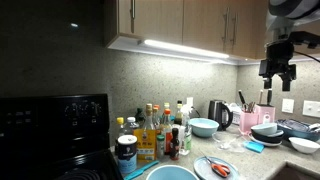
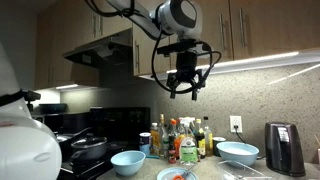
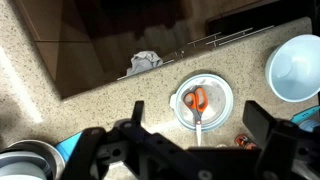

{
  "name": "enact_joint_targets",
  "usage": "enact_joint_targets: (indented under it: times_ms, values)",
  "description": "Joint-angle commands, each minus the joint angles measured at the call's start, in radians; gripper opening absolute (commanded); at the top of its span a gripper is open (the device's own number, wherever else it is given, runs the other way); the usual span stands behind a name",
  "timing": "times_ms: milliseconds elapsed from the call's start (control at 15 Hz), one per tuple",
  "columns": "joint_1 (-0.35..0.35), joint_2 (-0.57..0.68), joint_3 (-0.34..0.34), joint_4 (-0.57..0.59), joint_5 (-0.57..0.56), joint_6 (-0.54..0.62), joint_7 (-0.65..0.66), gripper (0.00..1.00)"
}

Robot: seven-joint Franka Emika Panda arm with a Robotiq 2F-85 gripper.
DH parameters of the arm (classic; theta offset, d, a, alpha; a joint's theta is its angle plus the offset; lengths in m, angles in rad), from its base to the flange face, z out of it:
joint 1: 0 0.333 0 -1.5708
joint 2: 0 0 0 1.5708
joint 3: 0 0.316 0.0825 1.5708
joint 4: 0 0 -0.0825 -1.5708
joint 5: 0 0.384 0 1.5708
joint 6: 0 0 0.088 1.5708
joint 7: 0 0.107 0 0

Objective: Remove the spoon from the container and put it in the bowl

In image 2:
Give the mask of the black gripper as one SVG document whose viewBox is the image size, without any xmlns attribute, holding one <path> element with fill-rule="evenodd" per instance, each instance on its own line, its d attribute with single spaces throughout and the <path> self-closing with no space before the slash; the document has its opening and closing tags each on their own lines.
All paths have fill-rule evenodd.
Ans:
<svg viewBox="0 0 320 180">
<path fill-rule="evenodd" d="M 181 83 L 189 83 L 191 87 L 184 89 L 184 92 L 192 92 L 192 100 L 196 101 L 198 89 L 205 86 L 205 81 L 212 69 L 211 47 L 204 41 L 189 39 L 157 48 L 156 52 L 164 56 L 171 53 L 177 54 L 176 72 L 168 74 L 166 85 L 161 84 L 159 79 L 156 79 L 158 85 L 170 92 L 171 99 L 175 99 L 176 88 Z M 209 55 L 209 68 L 205 74 L 202 74 L 201 69 L 196 69 L 197 58 L 202 55 Z"/>
</svg>

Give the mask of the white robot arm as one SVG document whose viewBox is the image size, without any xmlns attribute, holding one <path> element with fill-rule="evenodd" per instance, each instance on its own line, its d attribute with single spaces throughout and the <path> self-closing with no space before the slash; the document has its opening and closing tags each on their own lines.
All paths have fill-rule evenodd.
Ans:
<svg viewBox="0 0 320 180">
<path fill-rule="evenodd" d="M 121 16 L 131 20 L 155 41 L 177 35 L 174 44 L 157 45 L 152 54 L 177 55 L 174 82 L 165 88 L 172 94 L 195 94 L 208 77 L 195 69 L 196 60 L 211 52 L 200 39 L 203 13 L 192 0 L 166 0 L 148 11 L 137 0 L 106 0 L 115 10 L 104 12 L 94 0 L 85 0 L 89 8 L 103 16 Z M 59 142 L 45 124 L 34 120 L 27 108 L 14 68 L 0 50 L 0 178 L 1 180 L 56 180 L 62 163 Z"/>
</svg>

